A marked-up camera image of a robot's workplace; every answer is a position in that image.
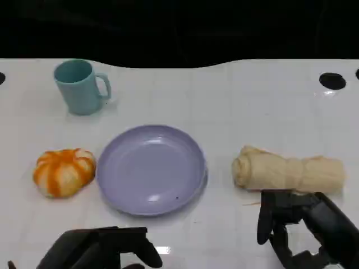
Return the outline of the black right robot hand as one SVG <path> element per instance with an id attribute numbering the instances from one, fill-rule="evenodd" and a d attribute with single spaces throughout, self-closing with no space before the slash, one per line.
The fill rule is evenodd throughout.
<path id="1" fill-rule="evenodd" d="M 294 255 L 286 226 L 303 221 L 320 243 L 317 254 Z M 257 242 L 270 242 L 284 268 L 358 268 L 358 229 L 323 193 L 295 194 L 289 190 L 261 191 Z"/>

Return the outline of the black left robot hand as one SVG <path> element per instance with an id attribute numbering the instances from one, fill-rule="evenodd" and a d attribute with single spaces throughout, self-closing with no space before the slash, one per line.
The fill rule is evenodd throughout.
<path id="1" fill-rule="evenodd" d="M 37 268 L 121 268 L 121 254 L 133 253 L 151 268 L 162 259 L 147 239 L 146 227 L 117 226 L 64 232 L 47 251 Z"/>

